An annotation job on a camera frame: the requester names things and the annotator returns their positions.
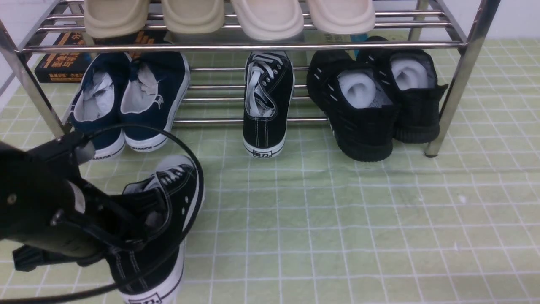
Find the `floor mat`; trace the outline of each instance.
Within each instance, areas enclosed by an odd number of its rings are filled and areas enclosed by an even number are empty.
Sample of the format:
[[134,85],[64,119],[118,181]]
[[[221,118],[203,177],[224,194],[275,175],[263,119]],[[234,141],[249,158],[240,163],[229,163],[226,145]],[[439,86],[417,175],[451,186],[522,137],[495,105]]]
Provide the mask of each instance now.
[[[430,53],[440,82],[450,82],[457,51]],[[186,55],[194,67],[243,67],[248,56]],[[305,54],[291,58],[297,67],[307,64]],[[244,73],[192,75],[192,84],[242,84]],[[76,88],[44,85],[59,113]],[[243,91],[232,93],[241,97]],[[241,103],[184,104],[179,110],[180,117],[241,113]],[[311,102],[291,105],[292,116],[318,114]],[[491,40],[437,158],[424,157],[424,145],[395,142],[383,162],[354,162],[323,124],[290,126],[282,154],[258,160],[247,155],[240,126],[175,129],[198,155],[207,183],[175,302],[540,301],[539,117],[540,41]],[[0,138],[28,149],[51,138],[46,130],[19,89],[0,113]],[[179,152],[171,142],[150,154],[126,149],[116,160],[91,162],[81,171],[118,193]],[[111,282],[105,262],[82,270],[64,265],[14,272],[15,247],[0,242],[0,298]],[[121,299],[110,293],[84,302]]]

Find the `white stitching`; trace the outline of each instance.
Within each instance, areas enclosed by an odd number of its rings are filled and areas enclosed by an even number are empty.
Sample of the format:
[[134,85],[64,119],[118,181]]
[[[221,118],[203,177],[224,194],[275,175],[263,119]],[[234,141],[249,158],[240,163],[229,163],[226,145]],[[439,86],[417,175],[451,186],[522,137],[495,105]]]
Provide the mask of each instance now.
[[255,120],[255,144],[259,146],[259,121]]
[[[122,268],[122,263],[120,262],[120,255],[118,254],[118,252],[116,250],[114,250],[112,252],[112,254],[114,255],[114,257],[116,258],[116,268],[118,268],[118,273],[120,274],[120,277],[123,279],[126,278],[126,274],[124,273],[124,269]],[[133,291],[133,288],[131,288],[130,285],[126,285],[126,289],[127,291],[129,292],[134,292]]]
[[268,147],[268,122],[265,121],[264,124],[265,124],[265,133],[266,133],[266,146],[265,147]]
[[[133,251],[130,251],[130,260],[131,260],[131,265],[133,265],[133,269],[135,270],[135,272],[139,273],[140,272],[139,264],[137,264],[137,260],[135,259],[135,252]],[[148,290],[148,285],[146,284],[144,277],[141,277],[139,279],[139,282],[141,285],[143,285],[144,290]]]

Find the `shoe rack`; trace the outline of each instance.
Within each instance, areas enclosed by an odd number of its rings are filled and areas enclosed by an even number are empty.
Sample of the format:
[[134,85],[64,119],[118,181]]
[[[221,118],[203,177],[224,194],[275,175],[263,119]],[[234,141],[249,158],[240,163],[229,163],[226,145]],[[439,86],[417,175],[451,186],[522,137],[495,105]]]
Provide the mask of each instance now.
[[[14,71],[15,76],[20,80],[30,99],[39,110],[43,119],[57,137],[64,135],[69,131],[70,126],[66,123],[67,115],[60,118],[53,110],[49,100],[43,93],[39,83],[32,74],[27,65],[28,59],[32,54],[45,53],[64,53],[64,52],[122,52],[122,51],[316,51],[321,49],[365,49],[365,48],[401,48],[401,49],[442,49],[455,48],[461,54],[461,59],[457,65],[454,79],[451,82],[448,94],[444,100],[440,113],[441,132],[439,137],[426,147],[427,157],[435,157],[446,136],[450,123],[454,117],[457,106],[463,96],[463,92],[469,77],[473,71],[474,65],[482,49],[485,37],[489,31],[491,23],[501,0],[481,0],[476,14],[475,21],[466,35],[460,28],[456,19],[445,5],[444,0],[416,0],[417,5],[414,10],[392,10],[378,11],[376,13],[376,29],[410,29],[407,41],[377,42],[377,43],[339,43],[339,44],[313,44],[313,43],[285,43],[285,42],[265,42],[259,43],[252,41],[250,43],[231,44],[217,43],[210,39],[204,44],[154,44],[154,45],[41,45],[45,36],[52,32],[81,32],[85,35],[83,23],[82,5],[83,0],[56,0],[36,23],[33,30],[28,34],[20,46],[16,46],[7,33],[5,26],[0,21],[0,52],[6,58],[6,61]],[[152,0],[152,3],[159,3],[159,0]],[[303,12],[305,24],[304,31],[316,30],[311,23],[309,11]],[[408,21],[385,21],[389,17],[409,17]],[[223,26],[227,30],[241,31],[238,22],[235,22],[235,14],[226,15],[226,24]],[[149,14],[148,20],[163,21],[161,14]],[[72,21],[73,25],[58,25],[59,21]],[[419,41],[420,33],[423,28],[444,28],[450,39],[445,41]],[[161,24],[147,24],[144,30],[165,30]],[[85,37],[85,41],[91,42],[92,39]],[[297,71],[305,71],[308,67],[295,67]],[[214,71],[231,72],[243,70],[244,67],[235,68],[195,68],[192,72]],[[305,88],[305,84],[296,84],[297,88]],[[189,90],[198,90],[201,88],[211,90],[231,90],[243,89],[243,85],[192,85]],[[306,96],[295,96],[293,102],[309,100]],[[187,98],[184,102],[243,102],[242,98],[232,96],[212,97],[212,98]],[[326,122],[325,117],[290,117],[289,123],[320,123]],[[242,123],[241,112],[238,118],[190,118],[176,119],[175,126],[182,124],[235,124]]]

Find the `black knit sneaker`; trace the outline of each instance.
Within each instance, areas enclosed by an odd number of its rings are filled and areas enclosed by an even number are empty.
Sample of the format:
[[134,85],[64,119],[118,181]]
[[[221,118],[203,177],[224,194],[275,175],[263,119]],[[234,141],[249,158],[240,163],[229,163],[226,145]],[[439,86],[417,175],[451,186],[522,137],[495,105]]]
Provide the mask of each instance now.
[[326,114],[340,149],[362,162],[392,153],[399,107],[381,83],[387,75],[354,61],[344,50],[317,51],[307,74],[310,98]]
[[[367,41],[388,41],[373,36]],[[439,102],[448,85],[439,85],[433,59],[423,50],[360,50],[357,61],[391,75],[390,85],[401,106],[394,138],[404,143],[428,143],[439,135]]]

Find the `black rubber sole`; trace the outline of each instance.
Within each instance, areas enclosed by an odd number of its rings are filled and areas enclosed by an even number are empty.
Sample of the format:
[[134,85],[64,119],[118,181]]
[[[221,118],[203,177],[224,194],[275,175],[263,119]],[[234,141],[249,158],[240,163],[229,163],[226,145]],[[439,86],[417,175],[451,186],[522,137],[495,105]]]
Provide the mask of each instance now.
[[363,144],[356,144],[350,146],[336,137],[337,146],[348,157],[359,162],[380,162],[387,159],[394,150],[394,145],[390,142],[384,146],[367,146]]
[[431,127],[399,127],[394,128],[394,139],[402,143],[430,143],[437,139],[440,132],[439,125]]

